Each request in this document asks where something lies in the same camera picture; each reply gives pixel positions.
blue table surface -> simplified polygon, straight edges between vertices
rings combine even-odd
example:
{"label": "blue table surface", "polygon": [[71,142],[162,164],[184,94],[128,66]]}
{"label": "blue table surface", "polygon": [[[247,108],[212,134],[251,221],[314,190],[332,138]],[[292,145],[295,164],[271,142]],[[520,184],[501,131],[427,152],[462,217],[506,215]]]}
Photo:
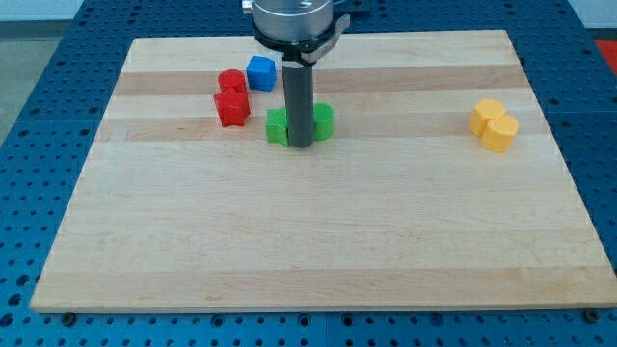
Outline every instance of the blue table surface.
{"label": "blue table surface", "polygon": [[[372,0],[369,8],[354,14],[350,32],[507,30],[617,266],[616,80],[569,3]],[[85,1],[0,149],[0,346],[617,345],[616,309],[78,314],[72,325],[29,309],[132,40],[248,34],[237,1]]]}

yellow cube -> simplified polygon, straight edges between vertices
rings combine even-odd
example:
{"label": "yellow cube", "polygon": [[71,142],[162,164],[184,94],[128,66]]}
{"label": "yellow cube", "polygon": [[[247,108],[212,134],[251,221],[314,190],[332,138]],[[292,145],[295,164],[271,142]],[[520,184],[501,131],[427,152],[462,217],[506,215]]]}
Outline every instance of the yellow cube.
{"label": "yellow cube", "polygon": [[493,152],[506,152],[518,131],[519,122],[513,116],[505,115],[497,120],[489,120],[480,144]]}
{"label": "yellow cube", "polygon": [[505,107],[501,105],[501,102],[483,98],[473,108],[473,112],[469,118],[469,129],[471,129],[475,136],[482,136],[489,120],[499,119],[503,117],[505,113]]}

light wood surface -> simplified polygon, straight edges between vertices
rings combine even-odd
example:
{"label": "light wood surface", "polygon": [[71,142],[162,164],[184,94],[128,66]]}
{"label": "light wood surface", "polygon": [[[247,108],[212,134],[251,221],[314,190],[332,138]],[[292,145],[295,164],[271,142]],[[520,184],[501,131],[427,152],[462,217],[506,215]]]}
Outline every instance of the light wood surface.
{"label": "light wood surface", "polygon": [[[502,31],[345,35],[335,135],[265,142],[281,83],[223,129],[251,38],[138,39],[31,306],[41,312],[613,307],[617,279]],[[469,131],[496,98],[510,150]]]}

colored block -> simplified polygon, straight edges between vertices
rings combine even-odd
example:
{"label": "colored block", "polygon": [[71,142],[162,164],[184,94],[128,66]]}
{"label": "colored block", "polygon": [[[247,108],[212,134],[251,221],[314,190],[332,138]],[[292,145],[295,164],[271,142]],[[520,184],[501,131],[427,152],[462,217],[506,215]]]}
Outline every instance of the colored block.
{"label": "colored block", "polygon": [[489,120],[495,120],[505,115],[505,107],[497,100],[482,99],[473,108],[469,118],[469,129],[475,136],[482,136]]}
{"label": "colored block", "polygon": [[225,92],[247,92],[247,82],[244,72],[237,69],[228,69],[219,74],[219,87],[221,93]]}
{"label": "colored block", "polygon": [[267,111],[268,120],[266,121],[266,137],[270,144],[281,144],[289,147],[289,137],[287,135],[287,110],[285,107],[270,109]]}
{"label": "colored block", "polygon": [[335,131],[335,112],[330,105],[315,103],[315,141],[324,141],[332,137]]}
{"label": "colored block", "polygon": [[214,103],[223,127],[244,126],[244,119],[251,113],[249,96],[245,93],[218,93],[214,95]]}
{"label": "colored block", "polygon": [[489,120],[480,143],[488,150],[503,153],[508,151],[517,131],[519,131],[519,122],[510,115],[505,115],[498,120]]}
{"label": "colored block", "polygon": [[271,92],[277,82],[277,68],[273,60],[253,56],[247,66],[249,87],[253,90]]}

blue cube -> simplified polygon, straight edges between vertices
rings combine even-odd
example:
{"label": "blue cube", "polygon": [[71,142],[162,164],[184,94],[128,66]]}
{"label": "blue cube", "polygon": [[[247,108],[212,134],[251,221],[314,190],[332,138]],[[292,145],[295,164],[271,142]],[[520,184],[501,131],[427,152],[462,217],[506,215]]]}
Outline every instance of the blue cube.
{"label": "blue cube", "polygon": [[253,56],[247,66],[247,77],[251,89],[271,92],[277,82],[277,68],[274,61]]}

